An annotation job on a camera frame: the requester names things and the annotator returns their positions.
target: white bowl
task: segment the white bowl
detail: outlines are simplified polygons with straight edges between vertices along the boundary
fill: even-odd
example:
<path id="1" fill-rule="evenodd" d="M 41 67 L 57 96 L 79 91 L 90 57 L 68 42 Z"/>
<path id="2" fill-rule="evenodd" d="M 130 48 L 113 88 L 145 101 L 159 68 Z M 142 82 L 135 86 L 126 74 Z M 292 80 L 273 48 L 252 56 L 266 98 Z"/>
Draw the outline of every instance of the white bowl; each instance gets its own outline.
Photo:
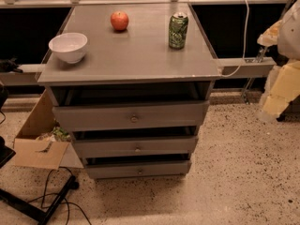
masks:
<path id="1" fill-rule="evenodd" d="M 79 33 L 65 33 L 54 37 L 49 42 L 49 48 L 60 60 L 76 64 L 86 53 L 87 37 Z"/>

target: cardboard box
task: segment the cardboard box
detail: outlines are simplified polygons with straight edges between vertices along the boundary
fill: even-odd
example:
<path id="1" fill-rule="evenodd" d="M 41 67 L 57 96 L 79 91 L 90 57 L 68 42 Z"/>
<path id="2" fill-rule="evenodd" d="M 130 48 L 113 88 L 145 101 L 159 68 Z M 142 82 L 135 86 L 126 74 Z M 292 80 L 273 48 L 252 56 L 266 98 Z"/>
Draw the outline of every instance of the cardboard box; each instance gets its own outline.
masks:
<path id="1" fill-rule="evenodd" d="M 15 138 L 14 165 L 44 169 L 83 168 L 70 142 L 36 140 L 42 133 L 52 131 L 54 125 L 53 104 L 45 91 Z"/>

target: drawer handle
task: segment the drawer handle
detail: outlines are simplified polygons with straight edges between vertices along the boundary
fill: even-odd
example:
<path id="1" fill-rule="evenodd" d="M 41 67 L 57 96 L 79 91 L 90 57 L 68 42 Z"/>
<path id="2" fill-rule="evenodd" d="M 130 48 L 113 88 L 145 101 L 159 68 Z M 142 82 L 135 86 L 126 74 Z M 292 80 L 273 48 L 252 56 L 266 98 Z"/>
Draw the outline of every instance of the drawer handle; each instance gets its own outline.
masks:
<path id="1" fill-rule="evenodd" d="M 136 115 L 131 116 L 131 123 L 137 123 L 139 121 L 139 118 Z"/>

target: apple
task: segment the apple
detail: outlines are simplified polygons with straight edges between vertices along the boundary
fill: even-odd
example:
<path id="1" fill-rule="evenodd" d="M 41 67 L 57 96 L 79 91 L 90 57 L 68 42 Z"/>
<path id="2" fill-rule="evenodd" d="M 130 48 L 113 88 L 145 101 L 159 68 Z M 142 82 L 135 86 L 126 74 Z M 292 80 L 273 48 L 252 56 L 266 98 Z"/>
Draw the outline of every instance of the apple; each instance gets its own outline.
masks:
<path id="1" fill-rule="evenodd" d="M 129 17 L 124 11 L 115 11 L 111 15 L 111 24 L 114 30 L 123 31 L 128 27 Z"/>

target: soda can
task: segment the soda can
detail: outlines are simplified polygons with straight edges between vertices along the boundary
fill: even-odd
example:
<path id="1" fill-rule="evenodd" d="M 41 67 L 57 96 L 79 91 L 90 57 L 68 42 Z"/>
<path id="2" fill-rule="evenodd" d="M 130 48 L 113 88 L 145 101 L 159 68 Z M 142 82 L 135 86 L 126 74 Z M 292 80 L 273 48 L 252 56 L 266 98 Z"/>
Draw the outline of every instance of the soda can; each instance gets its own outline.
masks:
<path id="1" fill-rule="evenodd" d="M 176 12 L 170 18 L 169 46 L 173 49 L 182 49 L 186 44 L 188 31 L 188 15 L 184 12 Z"/>

